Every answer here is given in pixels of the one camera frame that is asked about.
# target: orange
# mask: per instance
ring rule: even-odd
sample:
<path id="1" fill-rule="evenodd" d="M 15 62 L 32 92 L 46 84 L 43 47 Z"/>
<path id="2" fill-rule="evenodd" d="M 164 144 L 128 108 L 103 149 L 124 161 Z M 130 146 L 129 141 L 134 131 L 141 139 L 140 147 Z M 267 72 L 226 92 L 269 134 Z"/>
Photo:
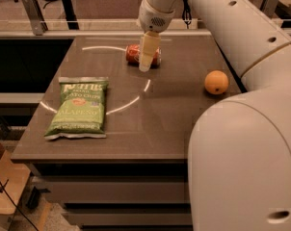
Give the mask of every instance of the orange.
<path id="1" fill-rule="evenodd" d="M 228 89 L 229 80 L 224 72 L 214 70 L 206 75 L 204 86 L 211 94 L 222 94 Z"/>

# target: floor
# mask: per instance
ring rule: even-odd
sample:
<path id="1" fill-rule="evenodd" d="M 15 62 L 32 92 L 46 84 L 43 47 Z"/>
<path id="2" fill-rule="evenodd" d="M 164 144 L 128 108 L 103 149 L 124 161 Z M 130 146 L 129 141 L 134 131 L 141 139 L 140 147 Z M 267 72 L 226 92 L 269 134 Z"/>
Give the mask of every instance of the floor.
<path id="1" fill-rule="evenodd" d="M 72 0 L 74 10 L 78 20 L 105 21 L 102 25 L 106 27 L 110 20 L 135 19 L 138 16 L 138 9 L 141 0 Z M 261 0 L 251 0 L 259 7 Z M 61 0 L 48 3 L 45 0 L 38 0 L 45 20 L 49 20 L 49 26 L 52 21 L 60 21 L 66 25 L 65 13 Z M 13 0 L 0 0 L 0 30 L 30 30 L 27 14 L 23 9 L 22 2 L 15 3 Z M 14 127 L 13 130 L 5 136 L 0 130 L 0 142 L 8 149 L 13 151 L 22 136 L 24 127 Z M 69 225 L 61 216 L 63 209 L 58 204 L 48 203 L 44 197 L 40 197 L 39 206 L 30 210 L 26 204 L 32 191 L 31 180 L 26 187 L 24 194 L 19 202 L 19 208 L 39 229 L 39 231 L 77 231 L 76 226 Z M 19 212 L 13 219 L 11 231 L 35 230 Z"/>

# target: can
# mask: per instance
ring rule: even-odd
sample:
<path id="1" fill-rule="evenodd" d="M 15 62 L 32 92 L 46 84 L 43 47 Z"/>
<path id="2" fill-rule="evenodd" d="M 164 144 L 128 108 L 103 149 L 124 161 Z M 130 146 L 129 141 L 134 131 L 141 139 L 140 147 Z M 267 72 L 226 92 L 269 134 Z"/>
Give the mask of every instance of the can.
<path id="1" fill-rule="evenodd" d="M 130 64 L 139 63 L 139 44 L 130 44 L 126 47 L 126 60 Z M 155 51 L 152 64 L 153 66 L 159 66 L 161 63 L 161 49 L 157 48 Z"/>

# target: orange ball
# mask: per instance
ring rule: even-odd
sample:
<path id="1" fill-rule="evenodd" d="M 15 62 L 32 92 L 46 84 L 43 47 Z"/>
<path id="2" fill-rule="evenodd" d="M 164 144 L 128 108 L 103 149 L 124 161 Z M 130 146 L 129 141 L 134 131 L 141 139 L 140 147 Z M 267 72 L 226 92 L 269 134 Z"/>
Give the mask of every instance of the orange ball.
<path id="1" fill-rule="evenodd" d="M 211 94 L 222 94 L 228 89 L 229 80 L 224 72 L 214 70 L 206 75 L 204 86 Z"/>

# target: green chip bag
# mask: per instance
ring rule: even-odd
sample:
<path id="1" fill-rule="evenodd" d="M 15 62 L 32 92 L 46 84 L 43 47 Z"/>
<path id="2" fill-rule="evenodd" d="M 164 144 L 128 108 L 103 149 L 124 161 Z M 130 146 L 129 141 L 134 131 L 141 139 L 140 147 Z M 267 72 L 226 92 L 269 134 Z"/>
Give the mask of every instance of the green chip bag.
<path id="1" fill-rule="evenodd" d="M 60 77 L 61 106 L 45 133 L 47 140 L 105 138 L 105 95 L 108 78 Z"/>

